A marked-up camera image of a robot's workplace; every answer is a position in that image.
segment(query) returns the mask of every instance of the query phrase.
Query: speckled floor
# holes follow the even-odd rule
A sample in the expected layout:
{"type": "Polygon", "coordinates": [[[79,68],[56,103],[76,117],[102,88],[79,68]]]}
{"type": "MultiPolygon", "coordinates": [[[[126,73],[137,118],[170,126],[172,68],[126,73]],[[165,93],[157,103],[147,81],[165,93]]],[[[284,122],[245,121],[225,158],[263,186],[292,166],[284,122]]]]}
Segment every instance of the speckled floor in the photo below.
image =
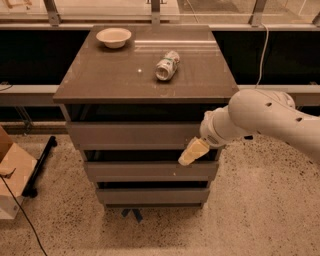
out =
{"type": "MultiPolygon", "coordinates": [[[[38,158],[48,135],[12,135],[38,158]]],[[[237,140],[222,152],[202,210],[107,210],[86,178],[68,135],[57,135],[23,207],[48,255],[320,255],[320,166],[263,136],[237,140]]],[[[0,220],[0,255],[42,255],[21,212],[0,220]]]]}

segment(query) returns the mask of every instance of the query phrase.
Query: cardboard box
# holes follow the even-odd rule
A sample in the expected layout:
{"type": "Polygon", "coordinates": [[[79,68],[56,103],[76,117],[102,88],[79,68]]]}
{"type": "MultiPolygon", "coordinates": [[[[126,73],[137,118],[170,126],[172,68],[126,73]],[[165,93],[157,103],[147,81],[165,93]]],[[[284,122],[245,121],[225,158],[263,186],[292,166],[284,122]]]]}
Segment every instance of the cardboard box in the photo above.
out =
{"type": "MultiPolygon", "coordinates": [[[[34,170],[37,160],[14,143],[0,126],[0,174],[14,173],[4,178],[9,188],[21,204],[22,192],[34,170]]],[[[14,219],[19,211],[7,187],[0,179],[0,219],[14,219]]]]}

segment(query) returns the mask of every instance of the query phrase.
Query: black cable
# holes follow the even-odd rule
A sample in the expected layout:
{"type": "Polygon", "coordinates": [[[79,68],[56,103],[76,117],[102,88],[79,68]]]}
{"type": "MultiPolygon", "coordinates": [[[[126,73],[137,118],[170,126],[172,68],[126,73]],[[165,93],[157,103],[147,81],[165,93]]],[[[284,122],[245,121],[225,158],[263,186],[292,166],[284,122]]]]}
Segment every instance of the black cable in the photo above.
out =
{"type": "Polygon", "coordinates": [[[3,178],[1,175],[0,175],[0,178],[1,178],[2,181],[4,182],[4,185],[6,185],[7,189],[9,190],[10,194],[12,195],[14,201],[17,203],[17,205],[19,206],[20,210],[23,212],[24,216],[26,217],[27,221],[29,222],[29,224],[30,224],[30,226],[31,226],[31,228],[32,228],[32,230],[33,230],[36,238],[37,238],[38,244],[39,244],[39,246],[40,246],[43,254],[46,255],[46,256],[48,256],[47,253],[46,253],[46,251],[43,249],[43,247],[42,247],[42,245],[41,245],[41,242],[40,242],[40,239],[39,239],[39,237],[38,237],[38,234],[37,234],[35,228],[33,227],[31,221],[29,220],[27,214],[26,214],[25,211],[22,209],[21,205],[19,204],[18,200],[16,199],[16,197],[15,197],[14,194],[12,193],[11,189],[9,188],[9,186],[8,186],[8,184],[6,183],[6,181],[4,180],[4,178],[3,178]]]}
{"type": "Polygon", "coordinates": [[[1,92],[1,91],[5,91],[5,90],[8,90],[8,89],[10,89],[12,86],[13,86],[13,84],[9,85],[7,88],[1,89],[0,92],[1,92]]]}

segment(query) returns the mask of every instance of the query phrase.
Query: brown tabletop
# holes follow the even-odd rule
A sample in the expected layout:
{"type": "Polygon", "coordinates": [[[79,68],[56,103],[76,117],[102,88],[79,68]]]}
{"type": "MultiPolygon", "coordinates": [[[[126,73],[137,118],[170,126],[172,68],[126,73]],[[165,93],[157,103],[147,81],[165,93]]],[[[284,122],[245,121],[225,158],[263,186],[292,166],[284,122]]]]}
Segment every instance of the brown tabletop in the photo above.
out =
{"type": "Polygon", "coordinates": [[[132,37],[120,49],[96,39],[108,27],[92,28],[55,103],[215,103],[228,102],[238,91],[208,26],[123,25],[132,37]],[[181,62],[169,82],[159,81],[156,64],[170,50],[179,53],[181,62]]]}

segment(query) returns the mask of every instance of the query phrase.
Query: drawer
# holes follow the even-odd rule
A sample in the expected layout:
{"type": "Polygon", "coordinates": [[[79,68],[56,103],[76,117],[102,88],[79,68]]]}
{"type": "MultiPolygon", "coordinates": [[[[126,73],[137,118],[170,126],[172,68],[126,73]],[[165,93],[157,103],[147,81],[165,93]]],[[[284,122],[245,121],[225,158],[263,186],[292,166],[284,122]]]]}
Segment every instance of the drawer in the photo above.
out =
{"type": "Polygon", "coordinates": [[[67,123],[77,149],[184,149],[200,123],[67,123]]]}
{"type": "Polygon", "coordinates": [[[97,189],[99,201],[113,207],[202,205],[209,189],[97,189]]]}
{"type": "Polygon", "coordinates": [[[198,162],[181,166],[178,162],[86,162],[85,171],[92,182],[120,181],[212,181],[218,162],[198,162]]]}

